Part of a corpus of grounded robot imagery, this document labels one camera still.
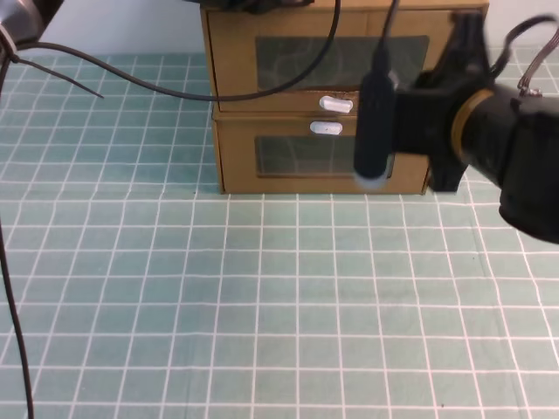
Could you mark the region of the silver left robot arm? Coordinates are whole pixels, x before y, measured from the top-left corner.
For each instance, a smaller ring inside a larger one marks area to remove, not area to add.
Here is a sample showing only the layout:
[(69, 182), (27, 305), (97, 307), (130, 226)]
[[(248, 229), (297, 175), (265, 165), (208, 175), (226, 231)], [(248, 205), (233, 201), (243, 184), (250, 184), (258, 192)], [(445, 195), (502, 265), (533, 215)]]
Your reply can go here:
[(62, 3), (63, 0), (0, 0), (1, 52), (9, 55), (20, 44), (38, 41)]

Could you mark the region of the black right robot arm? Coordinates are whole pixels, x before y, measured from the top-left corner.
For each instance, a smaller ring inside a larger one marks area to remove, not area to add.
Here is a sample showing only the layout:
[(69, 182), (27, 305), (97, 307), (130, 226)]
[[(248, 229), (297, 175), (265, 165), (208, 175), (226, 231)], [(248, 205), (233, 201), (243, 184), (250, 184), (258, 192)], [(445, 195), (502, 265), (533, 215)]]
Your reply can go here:
[(434, 192), (455, 192), (475, 168), (500, 189), (507, 223), (557, 243), (558, 100), (496, 83), (510, 51), (489, 64), (481, 13), (451, 21), (435, 67), (397, 93), (393, 149), (428, 157)]

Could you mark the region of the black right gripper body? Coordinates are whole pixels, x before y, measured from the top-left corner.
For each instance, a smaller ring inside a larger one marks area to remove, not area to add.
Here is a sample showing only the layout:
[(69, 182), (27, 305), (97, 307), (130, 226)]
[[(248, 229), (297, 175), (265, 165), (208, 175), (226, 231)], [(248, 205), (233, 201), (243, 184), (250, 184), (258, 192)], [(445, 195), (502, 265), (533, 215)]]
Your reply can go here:
[(452, 149), (452, 123), (460, 107), (476, 92), (491, 88), (484, 36), (484, 17), (478, 11), (451, 14), (453, 29), (438, 63), (421, 72), (406, 90), (397, 92), (392, 149), (425, 155), (429, 188), (453, 193), (466, 171)]

